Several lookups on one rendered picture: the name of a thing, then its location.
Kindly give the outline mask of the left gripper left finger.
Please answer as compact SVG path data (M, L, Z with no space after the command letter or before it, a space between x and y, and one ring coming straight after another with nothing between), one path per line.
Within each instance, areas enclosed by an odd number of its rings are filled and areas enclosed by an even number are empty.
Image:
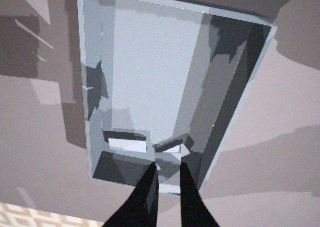
M152 162L128 199L101 227L157 227L159 181Z

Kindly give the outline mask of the light grey rectangular tray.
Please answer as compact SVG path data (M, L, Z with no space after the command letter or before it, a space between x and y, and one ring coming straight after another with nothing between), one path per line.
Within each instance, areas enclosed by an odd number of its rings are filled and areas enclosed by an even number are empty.
M191 153L181 162L201 195L273 40L270 25L197 0L77 8L89 178L135 188L155 145L183 139ZM147 151L112 150L112 134L145 136Z

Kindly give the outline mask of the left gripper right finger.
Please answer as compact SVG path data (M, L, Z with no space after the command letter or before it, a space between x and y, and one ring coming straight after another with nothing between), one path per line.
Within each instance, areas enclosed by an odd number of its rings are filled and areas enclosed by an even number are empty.
M181 227L220 227L203 203L188 165L180 165Z

